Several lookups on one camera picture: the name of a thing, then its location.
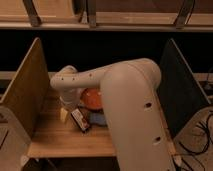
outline orange object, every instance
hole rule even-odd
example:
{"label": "orange object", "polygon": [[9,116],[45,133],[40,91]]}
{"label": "orange object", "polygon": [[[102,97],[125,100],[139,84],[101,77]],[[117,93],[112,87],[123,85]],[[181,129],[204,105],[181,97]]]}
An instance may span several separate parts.
{"label": "orange object", "polygon": [[81,100],[86,108],[90,110],[101,110],[101,93],[98,88],[87,88],[81,94]]}

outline small object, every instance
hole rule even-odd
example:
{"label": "small object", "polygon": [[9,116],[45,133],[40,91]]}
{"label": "small object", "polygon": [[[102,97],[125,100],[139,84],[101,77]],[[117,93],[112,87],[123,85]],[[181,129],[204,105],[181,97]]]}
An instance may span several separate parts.
{"label": "small object", "polygon": [[62,123],[66,123],[67,116],[68,116],[68,111],[62,107],[60,110],[60,121]]}
{"label": "small object", "polygon": [[101,92],[97,88],[87,88],[81,94],[81,100],[85,107],[90,110],[101,110]]}
{"label": "small object", "polygon": [[90,113],[90,124],[97,124],[99,126],[106,126],[106,119],[102,113]]}
{"label": "small object", "polygon": [[90,124],[85,119],[84,115],[77,108],[71,112],[71,116],[76,121],[77,125],[81,128],[82,132],[86,132],[90,128]]}

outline wall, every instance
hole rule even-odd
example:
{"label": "wall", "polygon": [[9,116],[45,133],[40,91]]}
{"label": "wall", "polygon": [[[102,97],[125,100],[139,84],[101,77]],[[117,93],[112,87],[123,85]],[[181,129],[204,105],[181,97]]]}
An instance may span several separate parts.
{"label": "wall", "polygon": [[42,40],[49,71],[67,64],[83,71],[140,57],[159,62],[171,37],[194,72],[206,72],[213,65],[213,33],[0,30],[0,71],[16,70],[37,36]]}

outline wooden edge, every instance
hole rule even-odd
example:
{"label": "wooden edge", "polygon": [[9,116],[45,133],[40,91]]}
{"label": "wooden edge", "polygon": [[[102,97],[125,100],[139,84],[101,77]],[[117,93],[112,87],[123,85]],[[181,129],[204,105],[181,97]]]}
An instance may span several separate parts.
{"label": "wooden edge", "polygon": [[49,76],[42,45],[36,38],[0,101],[3,106],[0,112],[25,142],[29,142],[33,134],[48,87]]}

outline wooden panel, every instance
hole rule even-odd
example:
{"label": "wooden panel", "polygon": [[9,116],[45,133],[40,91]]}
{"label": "wooden panel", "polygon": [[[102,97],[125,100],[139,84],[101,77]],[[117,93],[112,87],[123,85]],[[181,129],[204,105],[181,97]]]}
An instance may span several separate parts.
{"label": "wooden panel", "polygon": [[[74,13],[72,0],[33,0],[42,22],[77,22],[81,17],[83,6],[78,14]],[[22,0],[0,0],[0,21],[29,21]]]}
{"label": "wooden panel", "polygon": [[48,87],[42,45],[36,38],[0,101],[0,112],[19,134],[32,136]]}
{"label": "wooden panel", "polygon": [[[97,12],[97,23],[173,25],[177,15],[178,13]],[[188,25],[213,25],[213,14],[192,14]]]}

